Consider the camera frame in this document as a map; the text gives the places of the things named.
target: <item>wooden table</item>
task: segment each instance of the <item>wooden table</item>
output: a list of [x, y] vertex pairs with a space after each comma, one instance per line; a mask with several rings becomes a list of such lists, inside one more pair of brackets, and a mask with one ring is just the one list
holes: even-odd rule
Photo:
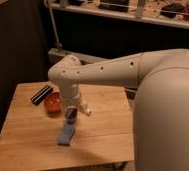
[[48, 115], [43, 102], [30, 103], [46, 84], [51, 85], [17, 86], [0, 135], [0, 170], [51, 170], [134, 159], [132, 113], [123, 88], [82, 85], [92, 115], [78, 114], [71, 146], [64, 147], [56, 143], [64, 117]]

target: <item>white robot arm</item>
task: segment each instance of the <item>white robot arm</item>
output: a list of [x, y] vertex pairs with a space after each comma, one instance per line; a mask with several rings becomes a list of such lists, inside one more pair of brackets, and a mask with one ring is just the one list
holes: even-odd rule
[[189, 50], [139, 53], [81, 65], [73, 55], [49, 70], [64, 109], [89, 114], [78, 84], [138, 88], [133, 110], [137, 171], [189, 170]]

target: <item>wall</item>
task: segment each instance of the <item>wall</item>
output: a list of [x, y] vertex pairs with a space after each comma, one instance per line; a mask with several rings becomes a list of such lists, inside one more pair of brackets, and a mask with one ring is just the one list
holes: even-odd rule
[[46, 79], [42, 8], [42, 0], [10, 0], [0, 6], [0, 130], [16, 84]]

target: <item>dark background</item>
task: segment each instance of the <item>dark background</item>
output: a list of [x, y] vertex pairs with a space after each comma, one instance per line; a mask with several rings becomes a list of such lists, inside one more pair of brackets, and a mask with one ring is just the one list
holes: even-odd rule
[[[42, 0], [0, 6], [0, 130], [18, 83], [47, 80], [47, 52], [54, 47]], [[189, 30], [55, 11], [65, 50], [104, 58], [142, 51], [189, 48]]]

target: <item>red bowl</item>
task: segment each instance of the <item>red bowl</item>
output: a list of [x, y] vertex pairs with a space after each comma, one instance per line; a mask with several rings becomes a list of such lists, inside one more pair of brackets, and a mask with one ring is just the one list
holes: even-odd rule
[[44, 99], [44, 107], [48, 113], [56, 113], [60, 112], [60, 93], [54, 92], [50, 93], [45, 99]]

